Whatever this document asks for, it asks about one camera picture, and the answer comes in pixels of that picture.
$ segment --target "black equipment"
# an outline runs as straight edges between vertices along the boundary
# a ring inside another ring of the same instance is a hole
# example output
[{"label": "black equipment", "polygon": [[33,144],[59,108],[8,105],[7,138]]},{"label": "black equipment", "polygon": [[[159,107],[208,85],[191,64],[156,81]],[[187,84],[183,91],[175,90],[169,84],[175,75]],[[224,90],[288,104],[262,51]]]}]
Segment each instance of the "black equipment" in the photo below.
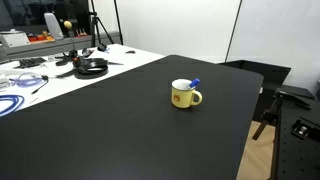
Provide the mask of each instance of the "black equipment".
[{"label": "black equipment", "polygon": [[122,38],[122,32],[121,32],[121,25],[120,25],[119,13],[118,13],[117,1],[116,1],[116,0],[113,0],[113,1],[114,1],[114,8],[116,9],[116,15],[117,15],[118,28],[119,28],[120,41],[121,41],[121,45],[123,45],[123,38]]},{"label": "black equipment", "polygon": [[62,61],[56,62],[56,66],[64,66],[64,65],[68,64],[68,62],[72,62],[73,58],[78,57],[78,53],[76,50],[71,50],[69,52],[69,55],[66,55],[65,53],[62,53],[62,54],[63,54],[62,57],[55,57],[57,59],[62,59]]},{"label": "black equipment", "polygon": [[278,119],[278,111],[281,107],[282,104],[282,99],[288,100],[288,101],[293,101],[295,102],[295,105],[298,107],[301,107],[306,110],[311,110],[312,105],[309,103],[305,102],[303,99],[282,91],[277,91],[275,94],[275,100],[273,101],[271,107],[269,109],[266,109],[261,118],[263,121],[261,122],[260,126],[258,127],[257,131],[253,135],[252,139],[257,140],[264,130],[264,128],[271,122],[277,121]]},{"label": "black equipment", "polygon": [[43,86],[49,83],[49,77],[48,76],[41,76],[41,78],[46,81],[42,86],[40,86],[38,89],[34,90],[31,94],[37,93]]},{"label": "black equipment", "polygon": [[44,62],[46,62],[46,60],[41,57],[24,58],[19,60],[20,66],[18,66],[17,68],[23,69],[23,68],[35,67],[35,66],[39,66]]},{"label": "black equipment", "polygon": [[112,37],[110,36],[110,34],[108,33],[108,31],[106,30],[106,28],[104,27],[104,25],[102,24],[100,18],[98,17],[98,13],[96,12],[96,10],[94,8],[93,0],[91,0],[91,5],[92,5],[92,12],[89,12],[89,15],[93,16],[91,18],[91,27],[90,27],[90,31],[91,31],[91,47],[95,47],[96,46],[96,37],[95,37],[95,29],[96,29],[97,30],[98,41],[99,41],[98,50],[99,51],[104,51],[106,49],[106,45],[104,45],[101,42],[98,22],[100,23],[100,25],[102,26],[103,30],[105,31],[105,33],[106,33],[109,41],[111,42],[111,44],[114,44],[114,41],[113,41]]},{"label": "black equipment", "polygon": [[83,56],[73,58],[73,69],[58,78],[74,75],[78,79],[93,79],[108,73],[108,61],[103,58],[85,59]]},{"label": "black equipment", "polygon": [[292,126],[292,134],[300,139],[305,139],[307,137],[320,141],[320,125],[314,123],[308,119],[300,117],[295,124]]},{"label": "black equipment", "polygon": [[82,49],[82,56],[88,58],[94,50],[88,50],[87,48]]}]

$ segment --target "cable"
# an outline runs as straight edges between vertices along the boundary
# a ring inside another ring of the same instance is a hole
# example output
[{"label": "cable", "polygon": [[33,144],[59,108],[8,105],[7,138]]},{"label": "cable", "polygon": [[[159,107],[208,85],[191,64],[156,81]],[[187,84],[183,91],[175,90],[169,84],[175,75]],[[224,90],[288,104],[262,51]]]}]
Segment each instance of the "cable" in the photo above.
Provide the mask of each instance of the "cable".
[{"label": "cable", "polygon": [[[32,79],[22,79],[23,76],[30,74]],[[17,85],[19,87],[25,88],[25,87],[32,87],[40,84],[43,80],[43,78],[36,77],[34,73],[24,73],[21,74],[17,79],[9,79],[10,81],[13,81],[13,86]]]},{"label": "cable", "polygon": [[49,82],[49,77],[48,76],[41,76],[43,80],[46,81],[46,83],[44,83],[42,86],[40,86],[38,89],[36,89],[35,91],[33,91],[31,94],[35,94],[37,93],[43,86],[45,86],[46,84],[48,84]]},{"label": "cable", "polygon": [[1,101],[11,101],[12,104],[6,109],[0,111],[0,117],[18,110],[24,103],[24,97],[20,95],[1,95],[0,102]]},{"label": "cable", "polygon": [[[27,74],[31,74],[31,77],[33,77],[32,79],[21,79],[22,76],[27,75]],[[31,86],[36,86],[42,83],[42,81],[46,81],[42,86],[40,86],[38,89],[36,89],[35,91],[33,91],[31,94],[35,94],[37,93],[43,86],[45,86],[46,84],[48,84],[49,82],[49,77],[48,76],[40,76],[37,77],[35,74],[33,73],[24,73],[21,74],[18,79],[9,79],[10,81],[13,81],[13,86],[17,85],[19,87],[31,87]]]}]

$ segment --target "desk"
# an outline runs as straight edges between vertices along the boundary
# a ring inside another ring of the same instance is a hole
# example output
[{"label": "desk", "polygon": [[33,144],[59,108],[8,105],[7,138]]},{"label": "desk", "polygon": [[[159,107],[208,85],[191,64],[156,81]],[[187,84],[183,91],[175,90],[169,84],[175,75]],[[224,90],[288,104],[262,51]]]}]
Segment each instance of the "desk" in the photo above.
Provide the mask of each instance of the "desk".
[{"label": "desk", "polygon": [[[109,53],[97,52],[98,54],[94,54],[95,57],[96,56],[103,57],[109,61],[122,63],[124,65],[121,65],[121,66],[110,65],[109,73],[103,77],[91,79],[91,80],[79,80],[79,79],[76,79],[74,76],[70,76],[63,79],[51,78],[51,77],[54,77],[53,75],[58,75],[58,74],[63,74],[65,72],[68,72],[70,69],[73,68],[73,66],[72,66],[72,63],[69,63],[66,66],[56,67],[55,62],[48,62],[43,67],[36,67],[36,68],[21,70],[22,72],[23,71],[34,72],[36,74],[50,76],[50,80],[49,80],[50,82],[47,85],[45,85],[39,92],[37,92],[35,95],[31,95],[31,92],[37,89],[40,85],[36,87],[31,87],[28,89],[12,88],[9,90],[9,92],[11,94],[19,94],[25,97],[26,103],[24,103],[23,106],[21,107],[21,109],[23,109],[23,108],[41,103],[43,101],[52,99],[54,97],[63,95],[65,93],[77,90],[79,88],[88,86],[98,81],[110,78],[120,73],[129,71],[131,69],[137,68],[139,66],[142,66],[144,64],[153,62],[155,60],[158,60],[164,57],[159,54],[142,51],[142,50],[127,47],[127,46],[121,46],[118,44],[108,45],[108,47],[110,48]],[[125,52],[129,50],[134,50],[136,53],[125,54]],[[6,67],[7,65],[0,65],[1,72],[5,72],[3,66]],[[0,95],[2,94],[8,94],[8,92],[7,91],[0,92]]]},{"label": "desk", "polygon": [[[203,102],[170,102],[198,77]],[[0,121],[6,179],[235,179],[262,76],[168,56]]]},{"label": "desk", "polygon": [[[37,30],[25,30],[25,32],[37,32]],[[118,32],[110,32],[109,34],[115,43],[121,43]],[[107,35],[103,32],[101,33],[101,41],[102,43],[108,46],[109,44],[111,44],[109,39],[107,38]],[[48,54],[56,54],[61,53],[63,51],[70,51],[71,49],[73,49],[72,43],[74,43],[76,49],[89,48],[91,47],[91,36],[73,38],[72,41],[70,38],[65,38],[63,40],[57,40],[55,42],[50,43],[31,44],[18,47],[0,47],[0,56],[6,54],[9,59],[46,56]]]},{"label": "desk", "polygon": [[310,93],[308,89],[305,88],[299,88],[294,86],[288,86],[288,85],[282,85],[280,89],[277,89],[276,91],[283,91],[287,92],[299,97],[304,97],[307,99],[315,100],[315,97]]},{"label": "desk", "polygon": [[313,106],[312,110],[302,109],[293,102],[283,100],[276,126],[271,179],[320,178],[320,143],[310,138],[301,140],[292,134],[292,126],[299,117],[320,123],[320,103],[304,100]]}]

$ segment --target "tripod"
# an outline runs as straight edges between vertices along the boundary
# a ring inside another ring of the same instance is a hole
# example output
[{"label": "tripod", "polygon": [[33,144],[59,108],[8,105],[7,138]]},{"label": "tripod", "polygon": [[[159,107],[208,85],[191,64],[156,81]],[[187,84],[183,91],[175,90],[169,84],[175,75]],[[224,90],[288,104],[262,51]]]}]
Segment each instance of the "tripod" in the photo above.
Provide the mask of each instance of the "tripod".
[{"label": "tripod", "polygon": [[92,12],[89,12],[89,15],[93,15],[93,17],[91,18],[91,47],[95,47],[96,46],[96,37],[95,37],[95,29],[97,30],[97,36],[98,36],[98,41],[99,41],[99,45],[103,46],[103,49],[106,48],[106,46],[104,44],[102,44],[101,42],[101,37],[100,37],[100,33],[99,33],[99,27],[98,27],[98,23],[100,23],[100,25],[102,26],[103,30],[105,31],[109,41],[111,42],[111,44],[114,44],[113,39],[111,38],[110,34],[108,33],[108,31],[106,30],[106,28],[104,27],[104,25],[102,24],[100,18],[98,17],[98,14],[94,8],[94,3],[93,0],[91,0],[91,5],[92,5]]}]

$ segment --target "white wall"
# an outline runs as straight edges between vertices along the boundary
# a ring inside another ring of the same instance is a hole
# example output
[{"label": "white wall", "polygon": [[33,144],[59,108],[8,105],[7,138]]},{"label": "white wall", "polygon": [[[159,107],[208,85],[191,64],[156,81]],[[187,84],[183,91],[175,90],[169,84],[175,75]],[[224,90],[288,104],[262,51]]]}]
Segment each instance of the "white wall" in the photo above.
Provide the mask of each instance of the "white wall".
[{"label": "white wall", "polygon": [[239,0],[117,0],[124,44],[162,55],[224,60]]},{"label": "white wall", "polygon": [[320,78],[319,10],[319,0],[243,0],[228,61],[291,67],[284,84],[315,93]]}]

